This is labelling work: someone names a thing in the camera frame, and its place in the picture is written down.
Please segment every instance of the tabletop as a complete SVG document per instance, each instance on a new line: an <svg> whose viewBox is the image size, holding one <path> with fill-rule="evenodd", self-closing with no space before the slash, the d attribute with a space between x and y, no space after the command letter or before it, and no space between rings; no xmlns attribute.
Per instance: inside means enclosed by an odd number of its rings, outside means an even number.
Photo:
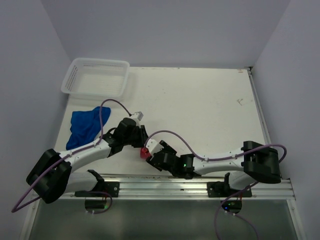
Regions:
<svg viewBox="0 0 320 240"><path fill-rule="evenodd" d="M141 111L148 135L171 130L181 135L200 155L235 150L244 141L265 144L264 132L245 69L131 67L126 89L120 99L131 113ZM66 150L71 135L73 111L90 111L101 101L69 96L55 144L56 151ZM106 102L111 115L104 132L118 126L127 117L114 102ZM190 151L176 136L160 133L155 140L166 141L177 154ZM92 162L79 170L94 169L101 174L170 175L158 171L140 158L140 150L125 146L110 158ZM223 176L210 173L208 176Z"/></svg>

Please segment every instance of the gray wall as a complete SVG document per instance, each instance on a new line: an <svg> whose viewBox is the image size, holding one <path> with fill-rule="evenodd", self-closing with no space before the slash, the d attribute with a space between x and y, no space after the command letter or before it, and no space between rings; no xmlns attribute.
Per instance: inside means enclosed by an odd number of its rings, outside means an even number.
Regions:
<svg viewBox="0 0 320 240"><path fill-rule="evenodd" d="M18 239L26 209L11 208L27 189L26 176L54 146L70 65L40 0L0 3L0 239Z"/></svg>
<svg viewBox="0 0 320 240"><path fill-rule="evenodd" d="M291 0L254 66L254 81L273 142L288 148L292 180L309 239L319 239L320 1Z"/></svg>
<svg viewBox="0 0 320 240"><path fill-rule="evenodd" d="M70 59L253 66L290 0L42 0Z"/></svg>

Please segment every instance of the blue cloth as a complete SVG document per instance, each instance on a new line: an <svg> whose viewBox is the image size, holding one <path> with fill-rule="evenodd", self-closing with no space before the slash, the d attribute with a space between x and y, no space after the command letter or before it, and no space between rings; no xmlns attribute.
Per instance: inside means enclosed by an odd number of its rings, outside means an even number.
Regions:
<svg viewBox="0 0 320 240"><path fill-rule="evenodd" d="M71 117L71 136L66 144L66 149L71 150L92 142L100 132L99 109L97 106L91 111L74 111ZM102 108L102 123L106 124L110 117L111 109Z"/></svg>

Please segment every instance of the red object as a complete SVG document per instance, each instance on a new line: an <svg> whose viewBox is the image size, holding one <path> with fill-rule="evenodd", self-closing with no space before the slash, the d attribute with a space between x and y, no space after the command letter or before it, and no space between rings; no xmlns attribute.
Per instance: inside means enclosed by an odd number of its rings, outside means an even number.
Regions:
<svg viewBox="0 0 320 240"><path fill-rule="evenodd" d="M148 157L151 157L150 152L146 147L142 147L140 150L140 158L147 159Z"/></svg>

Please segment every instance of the white container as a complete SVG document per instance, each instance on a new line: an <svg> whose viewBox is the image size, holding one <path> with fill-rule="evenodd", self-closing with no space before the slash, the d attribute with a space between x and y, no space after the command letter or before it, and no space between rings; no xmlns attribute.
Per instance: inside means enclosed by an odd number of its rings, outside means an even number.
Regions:
<svg viewBox="0 0 320 240"><path fill-rule="evenodd" d="M129 68L127 61L76 58L66 72L61 91L86 99L119 98L124 93Z"/></svg>

